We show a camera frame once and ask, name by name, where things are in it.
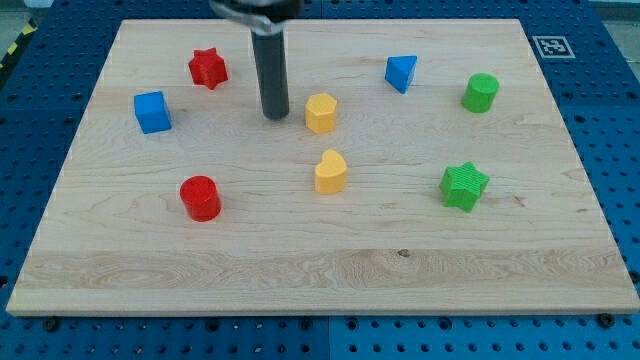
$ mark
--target yellow heart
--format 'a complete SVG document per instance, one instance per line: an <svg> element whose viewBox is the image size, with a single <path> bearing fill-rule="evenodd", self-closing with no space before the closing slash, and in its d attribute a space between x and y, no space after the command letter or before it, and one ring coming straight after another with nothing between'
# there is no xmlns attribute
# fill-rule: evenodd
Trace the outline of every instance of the yellow heart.
<svg viewBox="0 0 640 360"><path fill-rule="evenodd" d="M335 150L322 153L322 162L316 165L316 191L335 194L347 185L347 163Z"/></svg>

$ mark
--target red star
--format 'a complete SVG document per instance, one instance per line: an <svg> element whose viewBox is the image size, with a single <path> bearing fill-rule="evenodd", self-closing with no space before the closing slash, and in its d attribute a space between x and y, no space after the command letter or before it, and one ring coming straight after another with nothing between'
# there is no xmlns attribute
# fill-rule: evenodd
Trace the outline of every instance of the red star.
<svg viewBox="0 0 640 360"><path fill-rule="evenodd" d="M193 59L189 61L189 70L191 70L194 84L204 85L210 90L229 79L224 59L218 55L216 48L193 50Z"/></svg>

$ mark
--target yellow and black tape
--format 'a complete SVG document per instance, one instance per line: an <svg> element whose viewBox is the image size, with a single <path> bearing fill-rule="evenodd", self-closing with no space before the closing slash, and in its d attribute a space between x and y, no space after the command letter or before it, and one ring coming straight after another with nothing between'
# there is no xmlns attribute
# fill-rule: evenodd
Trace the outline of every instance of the yellow and black tape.
<svg viewBox="0 0 640 360"><path fill-rule="evenodd" d="M38 26L35 21L33 21L33 19L29 20L27 25L22 29L22 32L18 34L16 41L9 46L7 53L2 57L2 61L0 61L0 90L9 80L11 72L13 72L13 69L18 64L18 60L20 60L27 45L31 42L36 30L38 30Z"/></svg>

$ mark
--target blue pegboard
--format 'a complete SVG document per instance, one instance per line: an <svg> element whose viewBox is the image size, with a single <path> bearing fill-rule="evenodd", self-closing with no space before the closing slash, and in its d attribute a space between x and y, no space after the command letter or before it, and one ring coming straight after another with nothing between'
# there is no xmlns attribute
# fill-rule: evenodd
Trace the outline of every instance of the blue pegboard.
<svg viewBox="0 0 640 360"><path fill-rule="evenodd" d="M640 85L584 0L305 0L300 18L518 18L574 58L534 51L636 281ZM57 0L0 91L0 304L122 19L215 18L207 0ZM0 359L639 358L640 317L16 319Z"/></svg>

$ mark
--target blue block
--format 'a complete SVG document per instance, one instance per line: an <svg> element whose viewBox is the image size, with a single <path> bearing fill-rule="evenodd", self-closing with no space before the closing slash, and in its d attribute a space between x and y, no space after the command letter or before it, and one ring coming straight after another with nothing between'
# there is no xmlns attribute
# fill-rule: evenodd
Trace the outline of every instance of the blue block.
<svg viewBox="0 0 640 360"><path fill-rule="evenodd" d="M133 97L133 107L140 128L145 134L171 129L171 118L162 91Z"/></svg>
<svg viewBox="0 0 640 360"><path fill-rule="evenodd" d="M415 55L388 57L384 79L401 94L406 93L413 81L413 73L417 62L418 57Z"/></svg>

